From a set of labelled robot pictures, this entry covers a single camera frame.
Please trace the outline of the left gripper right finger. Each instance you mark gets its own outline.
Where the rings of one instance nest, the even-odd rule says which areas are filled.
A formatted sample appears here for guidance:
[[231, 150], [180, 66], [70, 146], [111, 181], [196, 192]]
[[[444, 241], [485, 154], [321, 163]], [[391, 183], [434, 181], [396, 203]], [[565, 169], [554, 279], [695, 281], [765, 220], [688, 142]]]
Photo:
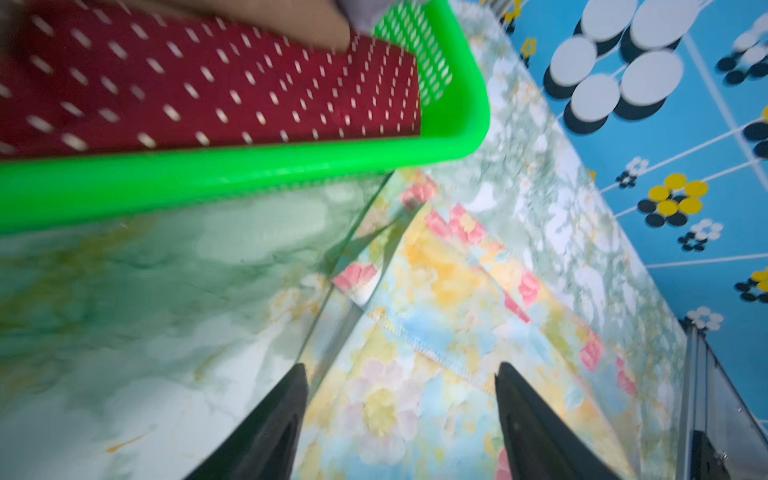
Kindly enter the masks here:
[[506, 457], [514, 479], [615, 479], [508, 362], [495, 375]]

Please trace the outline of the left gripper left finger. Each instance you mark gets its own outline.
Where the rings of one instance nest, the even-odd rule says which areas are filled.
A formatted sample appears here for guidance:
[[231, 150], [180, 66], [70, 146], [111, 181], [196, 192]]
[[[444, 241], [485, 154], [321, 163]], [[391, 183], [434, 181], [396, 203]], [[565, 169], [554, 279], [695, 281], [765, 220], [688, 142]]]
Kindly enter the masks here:
[[298, 363], [187, 479], [288, 479], [307, 403], [306, 370]]

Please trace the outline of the floral pastel skirt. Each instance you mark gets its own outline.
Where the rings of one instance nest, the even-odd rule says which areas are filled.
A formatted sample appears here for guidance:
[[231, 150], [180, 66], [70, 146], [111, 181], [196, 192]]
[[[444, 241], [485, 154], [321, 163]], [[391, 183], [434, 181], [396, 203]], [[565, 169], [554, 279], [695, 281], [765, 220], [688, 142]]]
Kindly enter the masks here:
[[509, 479], [495, 378], [518, 369], [622, 479], [640, 475], [623, 358], [444, 186], [390, 176], [332, 275], [303, 353], [314, 391], [296, 479]]

